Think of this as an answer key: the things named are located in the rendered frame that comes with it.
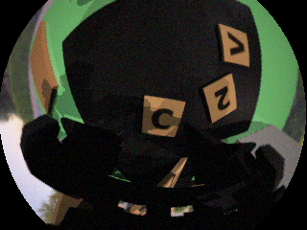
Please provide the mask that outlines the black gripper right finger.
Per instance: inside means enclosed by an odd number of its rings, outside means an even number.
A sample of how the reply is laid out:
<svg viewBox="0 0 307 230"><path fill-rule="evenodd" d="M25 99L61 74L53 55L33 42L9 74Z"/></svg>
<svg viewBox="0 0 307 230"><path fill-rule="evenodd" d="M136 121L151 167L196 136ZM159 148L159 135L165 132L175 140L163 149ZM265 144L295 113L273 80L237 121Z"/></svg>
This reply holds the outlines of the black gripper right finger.
<svg viewBox="0 0 307 230"><path fill-rule="evenodd" d="M198 126L185 120L184 123L185 142L189 149L193 173L195 174L196 185L210 184L208 177L218 173L237 154L249 153L256 149L256 143L224 143L215 138L214 135L206 133Z"/></svg>

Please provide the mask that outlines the orange flat rectangular board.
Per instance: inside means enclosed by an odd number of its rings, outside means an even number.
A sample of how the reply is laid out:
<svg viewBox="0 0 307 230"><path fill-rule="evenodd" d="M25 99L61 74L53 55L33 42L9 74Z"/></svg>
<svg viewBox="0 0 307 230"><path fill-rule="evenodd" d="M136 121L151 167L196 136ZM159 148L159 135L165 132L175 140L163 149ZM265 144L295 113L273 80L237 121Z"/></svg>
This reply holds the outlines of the orange flat rectangular board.
<svg viewBox="0 0 307 230"><path fill-rule="evenodd" d="M45 107L46 115L51 115L53 110L53 100L55 93L57 93L58 82L54 76L53 66L51 66L49 58L49 49L47 49L46 41L46 22L41 20L38 32L35 34L34 47L32 47L32 53L30 56L31 72L34 74L35 89L39 96L39 102L42 103L42 107Z"/></svg>

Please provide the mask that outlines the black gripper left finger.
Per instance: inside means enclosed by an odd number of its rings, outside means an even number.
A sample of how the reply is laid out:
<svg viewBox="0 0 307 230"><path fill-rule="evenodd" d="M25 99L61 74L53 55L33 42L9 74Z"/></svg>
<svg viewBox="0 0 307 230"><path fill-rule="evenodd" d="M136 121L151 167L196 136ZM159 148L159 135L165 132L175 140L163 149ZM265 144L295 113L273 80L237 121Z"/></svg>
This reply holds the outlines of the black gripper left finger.
<svg viewBox="0 0 307 230"><path fill-rule="evenodd" d="M137 114L126 115L99 126L88 126L72 119L61 118L65 134L88 145L101 168L105 170L104 173L110 176L130 138L135 122Z"/></svg>

